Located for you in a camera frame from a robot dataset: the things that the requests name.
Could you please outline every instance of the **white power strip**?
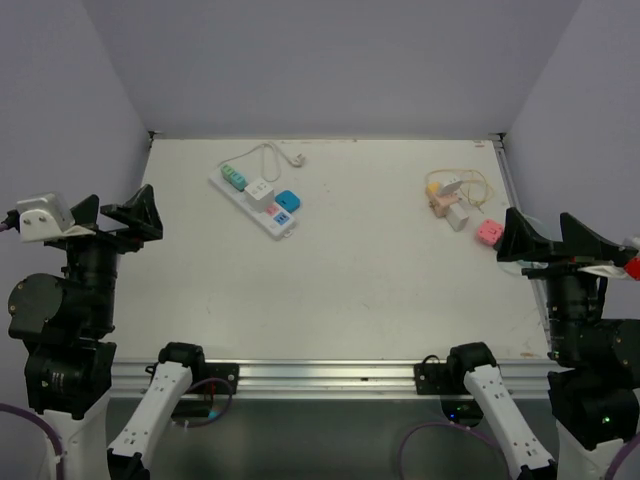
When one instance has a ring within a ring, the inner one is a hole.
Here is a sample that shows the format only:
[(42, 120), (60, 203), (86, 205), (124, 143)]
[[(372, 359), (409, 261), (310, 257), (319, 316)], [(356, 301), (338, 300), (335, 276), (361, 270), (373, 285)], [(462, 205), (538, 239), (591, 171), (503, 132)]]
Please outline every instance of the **white power strip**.
[(277, 203), (270, 205), (264, 212), (257, 212), (247, 203), (244, 192), (239, 192), (222, 176), (220, 169), (209, 175), (211, 184), (220, 190), (225, 197), (235, 203), (254, 222), (274, 239), (280, 240), (296, 226), (296, 219)]

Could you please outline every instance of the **pink plug adapter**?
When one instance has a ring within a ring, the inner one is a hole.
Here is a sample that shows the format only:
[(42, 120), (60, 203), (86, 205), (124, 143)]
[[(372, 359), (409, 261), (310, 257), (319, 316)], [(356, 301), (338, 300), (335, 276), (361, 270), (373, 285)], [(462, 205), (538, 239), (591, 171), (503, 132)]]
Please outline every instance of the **pink plug adapter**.
[(493, 247), (504, 233), (504, 227), (490, 218), (482, 222), (476, 232), (476, 238), (485, 245)]

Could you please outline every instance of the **white table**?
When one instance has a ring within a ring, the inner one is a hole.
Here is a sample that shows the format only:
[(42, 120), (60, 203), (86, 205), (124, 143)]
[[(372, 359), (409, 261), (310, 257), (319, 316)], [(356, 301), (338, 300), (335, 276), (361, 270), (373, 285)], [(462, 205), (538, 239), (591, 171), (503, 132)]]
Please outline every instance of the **white table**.
[[(282, 162), (276, 191), (303, 205), (274, 241), (207, 181), (260, 141), (154, 142), (144, 182), (165, 236), (122, 259), (117, 358), (154, 358), (168, 341), (223, 359), (419, 359), (472, 341), (501, 359), (545, 356), (530, 283), (474, 240), (509, 206), (491, 142), (278, 141), (308, 163)], [(252, 179), (259, 157), (232, 165)], [(496, 190), (484, 213), (465, 207), (461, 232), (428, 207), (424, 176), (438, 168), (478, 169)]]

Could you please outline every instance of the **gray wall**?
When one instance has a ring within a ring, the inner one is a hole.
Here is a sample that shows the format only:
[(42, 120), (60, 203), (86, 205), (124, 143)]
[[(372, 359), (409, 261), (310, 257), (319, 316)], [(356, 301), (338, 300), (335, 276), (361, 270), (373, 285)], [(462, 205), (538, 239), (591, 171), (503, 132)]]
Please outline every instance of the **gray wall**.
[[(0, 211), (58, 190), (68, 202), (97, 193), (124, 200), (140, 181), (146, 132), (79, 0), (3, 0), (0, 7)], [(64, 254), (0, 235), (0, 303), (18, 280), (59, 273)], [(26, 405), (26, 351), (0, 329), (0, 402)], [(33, 478), (44, 442), (0, 416), (0, 478)]]
[[(640, 232), (639, 23), (637, 0), (585, 0), (507, 137), (523, 206), (555, 231), (568, 211), (613, 241)], [(639, 293), (613, 282), (607, 313), (640, 317)]]
[(172, 137), (506, 131), (579, 0), (84, 0)]

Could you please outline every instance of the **wire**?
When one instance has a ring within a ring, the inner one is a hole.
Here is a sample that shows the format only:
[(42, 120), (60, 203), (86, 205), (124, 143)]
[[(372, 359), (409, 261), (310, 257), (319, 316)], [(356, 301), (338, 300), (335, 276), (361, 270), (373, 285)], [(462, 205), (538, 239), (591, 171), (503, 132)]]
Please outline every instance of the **wire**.
[(604, 475), (604, 480), (613, 480), (613, 477), (615, 477), (616, 473), (622, 466), (622, 463), (631, 454), (631, 452), (636, 449), (638, 445), (640, 445), (640, 434), (636, 434), (635, 437), (633, 437), (626, 445), (618, 450), (616, 456), (613, 457), (613, 460), (611, 460), (611, 464), (607, 469), (607, 473)]
[(62, 448), (62, 442), (53, 427), (35, 413), (6, 403), (0, 403), (0, 412), (10, 413), (11, 415), (23, 418), (44, 431), (47, 438), (49, 438), (51, 445), (53, 445), (53, 451), (56, 454), (58, 461), (56, 464), (56, 480), (64, 480), (64, 449)]
[(416, 433), (418, 430), (422, 430), (423, 428), (430, 428), (430, 427), (445, 427), (445, 428), (453, 428), (455, 430), (460, 430), (461, 432), (468, 433), (469, 435), (472, 435), (473, 437), (475, 437), (478, 440), (480, 440), (481, 442), (483, 442), (485, 445), (488, 445), (489, 447), (497, 450), (500, 453), (500, 458), (502, 459), (502, 463), (504, 464), (505, 469), (507, 471), (507, 477), (506, 478), (507, 478), (507, 480), (510, 479), (510, 477), (509, 477), (509, 465), (507, 464), (507, 459), (504, 456), (504, 453), (502, 452), (500, 447), (493, 440), (491, 440), (489, 437), (487, 437), (486, 435), (484, 435), (482, 433), (474, 432), (473, 430), (469, 429), (468, 427), (463, 427), (463, 426), (458, 425), (456, 423), (427, 422), (427, 423), (423, 423), (421, 425), (418, 425), (416, 427), (413, 427), (411, 430), (409, 430), (407, 432), (407, 434), (404, 436), (404, 438), (402, 439), (402, 442), (400, 443), (400, 447), (398, 448), (398, 456), (397, 456), (398, 474), (400, 476), (400, 480), (404, 480), (404, 469), (402, 468), (402, 454), (404, 453), (404, 448), (407, 445), (407, 442), (409, 441), (409, 438), (411, 438), (411, 436), (414, 433)]
[[(463, 185), (467, 185), (467, 190), (464, 191), (462, 187), (460, 188), (460, 193), (467, 200), (467, 203), (472, 207), (476, 207), (478, 210), (482, 211), (480, 207), (487, 203), (489, 200), (493, 198), (495, 195), (495, 190), (488, 182), (487, 178), (483, 175), (479, 170), (475, 170), (473, 168), (442, 168), (440, 170), (433, 170), (425, 176), (425, 183), (429, 185), (430, 177), (436, 173), (455, 173), (460, 176), (460, 180), (462, 180)], [(471, 178), (462, 178), (463, 175), (471, 175)], [(476, 199), (471, 196), (471, 186), (472, 185), (483, 185), (484, 186), (484, 194), (482, 198)]]
[(224, 385), (225, 387), (227, 387), (227, 391), (229, 392), (229, 395), (227, 396), (227, 403), (224, 404), (224, 407), (222, 407), (222, 410), (220, 411), (220, 413), (218, 413), (215, 417), (213, 418), (209, 418), (207, 420), (204, 420), (202, 422), (190, 422), (188, 420), (185, 420), (184, 422), (175, 422), (176, 425), (180, 425), (181, 427), (184, 428), (197, 428), (197, 427), (206, 427), (207, 425), (211, 425), (213, 422), (217, 422), (218, 420), (220, 420), (220, 418), (222, 418), (224, 416), (225, 413), (227, 413), (227, 411), (229, 410), (229, 407), (231, 407), (231, 401), (233, 400), (233, 387), (231, 386), (231, 384), (229, 382), (227, 382), (226, 380), (223, 380), (222, 378), (206, 378), (204, 380), (201, 380), (197, 383), (194, 383), (189, 390), (187, 390), (185, 393), (189, 393), (189, 392), (193, 392), (194, 390), (196, 390), (197, 388), (203, 386), (203, 385), (209, 385), (212, 383), (219, 383), (221, 385)]
[[(267, 178), (267, 176), (266, 176), (266, 172), (265, 172), (265, 164), (266, 164), (265, 160), (266, 159), (265, 159), (265, 155), (264, 155), (265, 148), (270, 148), (271, 151), (273, 152), (273, 161), (274, 161), (274, 164), (276, 166), (276, 176), (273, 177), (273, 178)], [(218, 168), (220, 168), (225, 163), (229, 163), (229, 162), (232, 162), (233, 160), (238, 160), (239, 158), (243, 158), (243, 157), (246, 157), (247, 155), (251, 155), (256, 150), (261, 150), (261, 152), (260, 152), (260, 174), (261, 174), (262, 178), (264, 178), (267, 182), (275, 182), (282, 175), (282, 167), (280, 166), (280, 157), (284, 158), (287, 161), (287, 163), (289, 165), (291, 165), (292, 167), (301, 167), (302, 164), (304, 163), (304, 157), (302, 157), (301, 155), (299, 155), (295, 159), (291, 159), (275, 143), (273, 143), (273, 142), (263, 142), (260, 145), (257, 145), (255, 147), (253, 147), (248, 152), (245, 152), (245, 153), (243, 153), (241, 155), (236, 155), (235, 157), (227, 158), (226, 160), (222, 160), (221, 162), (218, 163)]]

